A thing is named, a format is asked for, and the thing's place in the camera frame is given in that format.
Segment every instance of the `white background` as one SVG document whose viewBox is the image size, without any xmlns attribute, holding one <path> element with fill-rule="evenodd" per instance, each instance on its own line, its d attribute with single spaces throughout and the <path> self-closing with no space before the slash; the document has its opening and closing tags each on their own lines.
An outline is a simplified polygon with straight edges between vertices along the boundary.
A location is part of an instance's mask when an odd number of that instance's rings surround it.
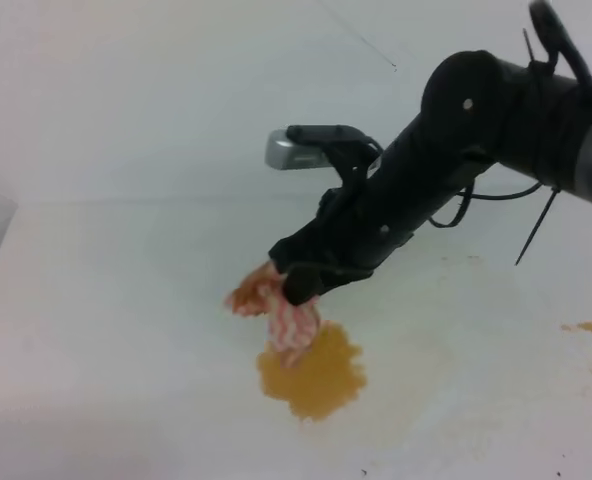
<svg viewBox="0 0 592 480">
<path fill-rule="evenodd" d="M 555 6 L 592 66 L 592 0 Z M 321 426 L 262 396 L 263 325 L 220 307 L 336 181 L 269 171 L 270 130 L 387 144 L 440 60 L 525 64 L 528 25 L 523 1 L 0 0 L 0 479 L 592 479 L 592 338 L 560 331 L 592 321 L 588 205 L 513 269 L 545 192 L 477 203 L 326 298 L 369 386 Z"/>
</svg>

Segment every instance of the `cable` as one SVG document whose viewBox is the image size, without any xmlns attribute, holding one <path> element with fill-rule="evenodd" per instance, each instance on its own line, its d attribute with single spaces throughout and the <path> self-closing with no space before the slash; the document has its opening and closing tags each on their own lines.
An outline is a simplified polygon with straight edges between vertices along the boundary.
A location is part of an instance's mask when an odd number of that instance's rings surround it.
<svg viewBox="0 0 592 480">
<path fill-rule="evenodd" d="M 436 220 L 434 220 L 433 218 L 430 217 L 429 223 L 431 223 L 436 228 L 454 228 L 463 220 L 463 218 L 465 218 L 465 214 L 467 213 L 467 209 L 469 208 L 469 204 L 472 201 L 473 194 L 474 194 L 474 184 L 472 183 L 467 188 L 465 188 L 465 191 L 463 192 L 463 195 L 462 195 L 463 202 L 458 207 L 458 211 L 456 212 L 456 216 L 454 217 L 454 219 L 451 222 L 438 223 Z"/>
<path fill-rule="evenodd" d="M 522 192 L 517 193 L 510 193 L 508 195 L 479 195 L 477 193 L 473 193 L 472 198 L 475 200 L 516 200 L 517 198 L 523 198 L 527 195 L 531 195 L 542 186 L 542 183 L 537 183 L 529 187 L 527 190 L 523 190 Z M 459 197 L 465 196 L 463 192 L 459 192 L 456 195 L 458 195 Z"/>
</svg>

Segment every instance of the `towel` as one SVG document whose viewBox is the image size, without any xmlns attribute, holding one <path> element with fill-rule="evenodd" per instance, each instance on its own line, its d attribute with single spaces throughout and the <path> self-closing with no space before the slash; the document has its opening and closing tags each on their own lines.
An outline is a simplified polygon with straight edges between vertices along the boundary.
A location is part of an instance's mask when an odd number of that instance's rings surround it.
<svg viewBox="0 0 592 480">
<path fill-rule="evenodd" d="M 267 336 L 272 349 L 292 366 L 310 347 L 320 330 L 318 297 L 294 306 L 282 292 L 285 276 L 269 261 L 249 274 L 226 299 L 235 314 L 268 319 Z"/>
</svg>

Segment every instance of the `white wall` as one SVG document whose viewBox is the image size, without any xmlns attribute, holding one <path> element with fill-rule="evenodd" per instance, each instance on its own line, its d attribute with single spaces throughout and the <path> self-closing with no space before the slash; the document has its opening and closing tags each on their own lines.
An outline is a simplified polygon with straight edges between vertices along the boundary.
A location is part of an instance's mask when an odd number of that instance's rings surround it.
<svg viewBox="0 0 592 480">
<path fill-rule="evenodd" d="M 386 143 L 448 54 L 526 62 L 526 5 L 0 0 L 0 191 L 21 204 L 317 193 L 331 177 L 264 169 L 268 131 L 346 122 Z M 556 6 L 592 63 L 592 0 Z"/>
</svg>

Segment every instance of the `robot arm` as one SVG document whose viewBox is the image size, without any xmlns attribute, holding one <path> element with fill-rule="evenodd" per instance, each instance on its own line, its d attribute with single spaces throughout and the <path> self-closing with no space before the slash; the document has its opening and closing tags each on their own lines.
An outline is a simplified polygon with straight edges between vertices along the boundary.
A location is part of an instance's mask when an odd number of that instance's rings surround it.
<svg viewBox="0 0 592 480">
<path fill-rule="evenodd" d="M 270 137 L 268 163 L 327 161 L 342 179 L 315 218 L 269 252 L 287 273 L 292 304 L 370 277 L 461 190 L 469 201 L 476 177 L 495 163 L 592 202 L 592 77 L 549 4 L 534 2 L 530 13 L 548 62 L 523 68 L 485 51 L 452 55 L 384 152 L 348 126 L 291 126 Z M 554 74 L 559 54 L 575 79 Z"/>
</svg>

